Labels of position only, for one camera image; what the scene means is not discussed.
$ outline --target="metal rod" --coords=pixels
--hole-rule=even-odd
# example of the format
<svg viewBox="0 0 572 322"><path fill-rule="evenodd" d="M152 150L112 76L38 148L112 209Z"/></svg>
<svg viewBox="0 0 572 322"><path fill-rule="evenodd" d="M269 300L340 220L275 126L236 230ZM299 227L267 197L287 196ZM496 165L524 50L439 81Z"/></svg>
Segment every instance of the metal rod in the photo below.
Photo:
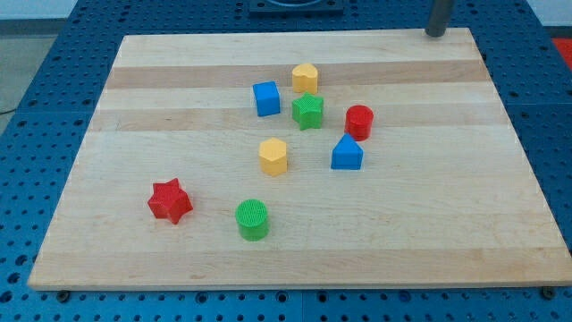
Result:
<svg viewBox="0 0 572 322"><path fill-rule="evenodd" d="M434 0L431 15L425 33L431 37L440 37L449 24L455 0Z"/></svg>

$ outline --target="red block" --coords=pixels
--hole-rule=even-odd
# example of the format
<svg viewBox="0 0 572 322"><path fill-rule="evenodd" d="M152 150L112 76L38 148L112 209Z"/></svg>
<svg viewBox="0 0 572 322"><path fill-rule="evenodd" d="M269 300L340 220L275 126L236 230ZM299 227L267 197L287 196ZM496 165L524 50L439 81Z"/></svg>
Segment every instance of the red block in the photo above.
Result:
<svg viewBox="0 0 572 322"><path fill-rule="evenodd" d="M352 106L346 112L345 132L356 141L369 138L374 122L374 112L367 106Z"/></svg>
<svg viewBox="0 0 572 322"><path fill-rule="evenodd" d="M568 38L555 38L552 40L560 54L568 64L568 68L572 70L572 39Z"/></svg>
<svg viewBox="0 0 572 322"><path fill-rule="evenodd" d="M181 189L177 178L167 183L153 183L153 196L147 203L157 219L169 219L175 225L193 209L189 195Z"/></svg>

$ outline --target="green cylinder block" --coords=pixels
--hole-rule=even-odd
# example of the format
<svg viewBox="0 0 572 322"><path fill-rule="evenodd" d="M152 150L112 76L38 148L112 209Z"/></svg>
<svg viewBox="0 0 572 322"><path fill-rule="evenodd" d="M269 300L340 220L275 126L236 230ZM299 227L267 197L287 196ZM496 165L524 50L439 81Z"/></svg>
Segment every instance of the green cylinder block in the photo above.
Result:
<svg viewBox="0 0 572 322"><path fill-rule="evenodd" d="M240 236L245 240L259 241L268 234L268 210L262 201L242 201L236 208L235 216Z"/></svg>

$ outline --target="wood grain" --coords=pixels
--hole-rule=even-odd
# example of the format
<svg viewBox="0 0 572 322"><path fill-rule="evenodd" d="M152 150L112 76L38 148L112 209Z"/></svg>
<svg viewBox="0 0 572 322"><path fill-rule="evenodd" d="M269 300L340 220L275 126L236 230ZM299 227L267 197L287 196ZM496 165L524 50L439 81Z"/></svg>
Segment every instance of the wood grain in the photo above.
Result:
<svg viewBox="0 0 572 322"><path fill-rule="evenodd" d="M322 75L321 130L290 117L288 72L302 62ZM282 113L258 118L250 86L270 78ZM375 114L363 169L331 171L355 104ZM275 178L257 163L273 136L289 145ZM195 207L176 226L146 204L151 183L173 177ZM259 242L234 222L248 198L270 211ZM571 282L572 258L465 29L125 38L29 279L39 290Z"/></svg>

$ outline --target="blue triangular prism block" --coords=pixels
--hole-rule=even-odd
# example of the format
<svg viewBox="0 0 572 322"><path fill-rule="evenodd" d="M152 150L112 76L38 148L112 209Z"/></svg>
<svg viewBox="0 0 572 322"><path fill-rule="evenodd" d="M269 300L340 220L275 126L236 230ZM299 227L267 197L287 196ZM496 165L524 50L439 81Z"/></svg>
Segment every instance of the blue triangular prism block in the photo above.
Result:
<svg viewBox="0 0 572 322"><path fill-rule="evenodd" d="M356 143L351 135L344 134L332 151L331 168L334 170L359 170L361 169L363 157L364 150Z"/></svg>

